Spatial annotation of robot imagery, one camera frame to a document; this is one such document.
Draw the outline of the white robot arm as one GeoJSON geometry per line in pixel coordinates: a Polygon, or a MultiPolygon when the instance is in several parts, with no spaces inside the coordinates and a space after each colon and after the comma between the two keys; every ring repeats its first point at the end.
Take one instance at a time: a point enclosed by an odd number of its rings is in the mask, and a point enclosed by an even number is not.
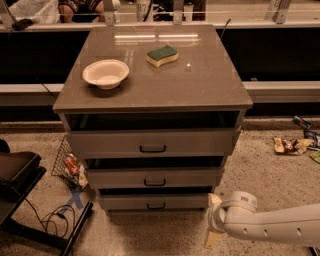
{"type": "Polygon", "coordinates": [[[234,191],[221,200],[208,194],[207,243],[229,236],[249,241],[320,246],[320,204],[258,212],[257,198],[247,192],[234,191]]]}

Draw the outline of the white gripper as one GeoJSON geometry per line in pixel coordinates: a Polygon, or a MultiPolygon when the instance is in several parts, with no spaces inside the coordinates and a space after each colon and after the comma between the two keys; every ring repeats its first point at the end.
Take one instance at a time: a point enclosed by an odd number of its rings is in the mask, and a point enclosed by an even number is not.
{"type": "Polygon", "coordinates": [[[213,193],[208,194],[208,226],[204,247],[213,249],[220,241],[222,233],[226,232],[224,225],[226,218],[231,216],[234,209],[243,210],[245,213],[255,213],[258,207],[257,198],[247,192],[234,191],[223,200],[213,193]]]}

